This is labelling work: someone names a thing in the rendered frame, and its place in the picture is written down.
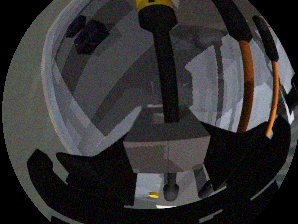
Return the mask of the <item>yellow flat disc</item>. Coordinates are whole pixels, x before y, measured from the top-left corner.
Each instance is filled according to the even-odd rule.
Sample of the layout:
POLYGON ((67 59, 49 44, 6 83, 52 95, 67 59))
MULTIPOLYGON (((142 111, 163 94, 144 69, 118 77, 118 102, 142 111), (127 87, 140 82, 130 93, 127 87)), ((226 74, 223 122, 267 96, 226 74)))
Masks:
POLYGON ((158 193, 157 192, 150 192, 149 196, 158 197, 158 193))

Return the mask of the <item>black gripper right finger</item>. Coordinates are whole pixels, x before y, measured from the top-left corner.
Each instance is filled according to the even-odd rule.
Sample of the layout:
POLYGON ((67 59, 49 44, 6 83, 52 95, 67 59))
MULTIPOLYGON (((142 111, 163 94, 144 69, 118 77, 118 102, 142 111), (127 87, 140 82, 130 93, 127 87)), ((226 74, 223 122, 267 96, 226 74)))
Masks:
POLYGON ((201 120, 200 123, 210 135, 204 167, 208 171, 210 183, 216 192, 227 185, 226 181, 238 168, 250 145, 266 133, 267 121, 243 133, 226 131, 226 129, 217 128, 216 125, 209 125, 201 120))

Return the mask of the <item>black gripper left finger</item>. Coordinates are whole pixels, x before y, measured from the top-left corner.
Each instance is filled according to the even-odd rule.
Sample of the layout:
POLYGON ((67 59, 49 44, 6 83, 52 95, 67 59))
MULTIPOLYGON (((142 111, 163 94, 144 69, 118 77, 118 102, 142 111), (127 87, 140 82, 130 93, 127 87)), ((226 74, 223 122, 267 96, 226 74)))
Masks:
POLYGON ((138 173, 133 172, 129 157, 126 155, 124 143, 125 135, 116 143, 104 149, 96 156, 76 156, 67 153, 56 153, 60 164, 68 173, 97 181, 106 190, 120 198, 124 205, 134 206, 136 180, 138 173))

